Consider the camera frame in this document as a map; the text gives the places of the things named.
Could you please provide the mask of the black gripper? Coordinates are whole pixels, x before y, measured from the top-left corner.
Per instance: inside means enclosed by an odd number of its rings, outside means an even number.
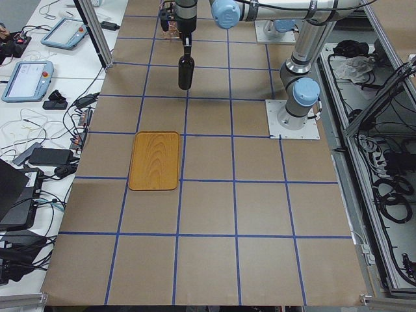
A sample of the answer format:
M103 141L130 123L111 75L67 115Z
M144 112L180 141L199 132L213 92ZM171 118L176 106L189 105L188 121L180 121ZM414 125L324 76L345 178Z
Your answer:
M177 29L181 34L181 37L185 38L185 46L192 45L191 34L196 30L197 26L197 17L193 16L191 18L182 18L179 15L176 16Z

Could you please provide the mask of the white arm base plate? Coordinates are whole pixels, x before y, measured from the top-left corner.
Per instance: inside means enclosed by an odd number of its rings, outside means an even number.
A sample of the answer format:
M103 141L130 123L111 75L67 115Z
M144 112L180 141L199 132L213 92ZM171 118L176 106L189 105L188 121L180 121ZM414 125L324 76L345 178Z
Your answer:
M267 99L269 137L282 140L319 140L317 117L310 109L307 116L294 117L286 110L286 100Z
M257 43L290 46L296 43L296 21L293 19L255 21L254 25Z

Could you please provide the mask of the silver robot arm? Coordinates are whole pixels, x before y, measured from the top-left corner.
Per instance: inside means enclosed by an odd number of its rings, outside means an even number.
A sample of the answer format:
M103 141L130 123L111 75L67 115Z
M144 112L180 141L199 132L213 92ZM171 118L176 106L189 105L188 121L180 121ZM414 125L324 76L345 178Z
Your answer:
M192 33L197 27L197 1L174 1L159 11L161 25L167 29L175 21L183 44L178 63L178 85L192 86L194 59L191 57ZM210 1L211 15L218 27L230 29L240 21L303 22L291 56L283 63L281 80L285 88L306 77L336 21L364 7L361 1Z
M267 28L267 33L271 36L281 36L287 32L293 31L295 24L295 19L270 20Z

